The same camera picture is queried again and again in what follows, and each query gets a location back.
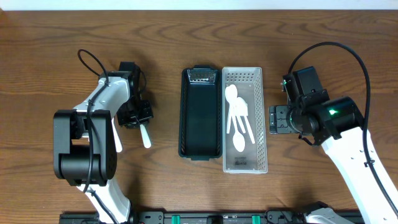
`wooden table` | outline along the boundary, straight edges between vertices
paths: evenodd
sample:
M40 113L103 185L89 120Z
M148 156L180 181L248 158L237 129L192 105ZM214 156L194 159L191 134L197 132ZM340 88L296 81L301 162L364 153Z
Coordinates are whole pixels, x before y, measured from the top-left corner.
M285 103L279 83L294 57L323 41L349 45L367 65L369 129L398 185L396 11L3 12L0 222L57 223L64 211L94 210L86 196L53 172L53 114L81 103L97 82L77 59L80 48L93 52L108 70L117 70L122 60L135 61L147 75L144 98L155 116L148 126L152 147L143 147L139 130L118 127L124 150L116 177L137 209L266 210L318 200L356 209L323 149L308 146L297 135L267 133L265 175L225 174L222 159L193 162L177 153L184 68L262 67L268 108ZM364 77L350 54L322 47L300 59L296 68L311 65L331 98L348 95L363 111Z

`spoon handle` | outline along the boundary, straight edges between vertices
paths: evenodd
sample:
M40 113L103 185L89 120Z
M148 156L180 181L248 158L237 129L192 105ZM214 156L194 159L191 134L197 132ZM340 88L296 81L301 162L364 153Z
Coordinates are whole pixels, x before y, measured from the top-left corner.
M251 127L250 127L250 124L249 124L247 116L244 117L244 121L246 122L246 127L248 127L248 133L249 133L249 136L250 136L250 140L254 144L255 143L254 142L254 136L253 136L253 132L251 131Z
M228 110L228 119L226 120L226 133L229 134L229 130L231 129L231 107Z
M229 105L229 107L231 108L230 111L231 111L232 121L233 121L234 127L235 127L235 133L238 133L239 131L238 131L238 126L236 125L236 117L235 117L234 108L232 105Z
M240 117L239 114L237 114L236 117L238 118L238 123L239 123L239 125L240 125L240 127L242 129L243 134L246 133L246 131L244 130L242 118Z

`green led light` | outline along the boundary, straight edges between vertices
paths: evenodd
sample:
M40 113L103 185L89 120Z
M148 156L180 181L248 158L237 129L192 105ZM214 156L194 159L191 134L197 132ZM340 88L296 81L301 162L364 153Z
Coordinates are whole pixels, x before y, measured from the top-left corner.
M330 113L330 115L333 115L333 114L337 113L337 111L335 111L335 110L329 110L329 113Z

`green connector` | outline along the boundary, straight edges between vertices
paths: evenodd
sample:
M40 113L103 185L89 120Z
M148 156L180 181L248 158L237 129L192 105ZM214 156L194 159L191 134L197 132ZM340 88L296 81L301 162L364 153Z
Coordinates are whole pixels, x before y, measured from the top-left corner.
M261 224L261 218L259 215L253 215L252 217L253 224Z
M172 224L180 224L180 216L179 215L172 216Z

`white plastic spoon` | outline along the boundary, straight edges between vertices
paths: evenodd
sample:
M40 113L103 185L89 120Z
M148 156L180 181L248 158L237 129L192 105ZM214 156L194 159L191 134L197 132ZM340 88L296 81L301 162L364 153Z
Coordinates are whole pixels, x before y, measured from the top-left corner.
M235 101L236 101L236 99L238 97L238 89L236 88L236 85L234 85L234 84L230 85L227 88L229 89L230 93L233 94L233 96L236 96L236 98L232 98L232 97L230 98L230 101L228 102L229 103L229 110L231 111L231 108L232 108L232 110L236 110ZM238 123L239 123L239 126L241 127L241 130L242 130L243 134L246 133L246 131L244 130L244 125L243 125L242 118L240 116L237 116L237 119L238 119Z
M233 121L234 127L235 127L235 133L232 138L232 141L234 143L235 149L238 150L238 152L243 152L244 145L245 145L244 137L238 131L238 126L236 125L236 118L235 118L234 109L233 109L233 104L234 104L234 101L236 100L237 96L238 96L238 91L237 91L236 87L225 89L225 98L228 101L229 106L232 106L232 109L230 110L230 112L231 112L232 121Z
M241 97L238 97L235 101L235 105L236 105L236 115L237 116L244 116L244 121L246 122L246 127L248 128L248 133L250 136L250 140L251 142L254 144L254 136L253 136L253 132L251 130L249 121L248 121L248 116L249 116L249 112L248 112L248 104L245 102L245 100Z
M152 143L150 143L150 138L147 132L147 129L143 124L139 125L139 129L141 130L142 142L144 143L145 148L150 148Z
M231 105L229 105L229 110L228 110L228 118L226 120L226 133L229 134L229 130L231 129Z

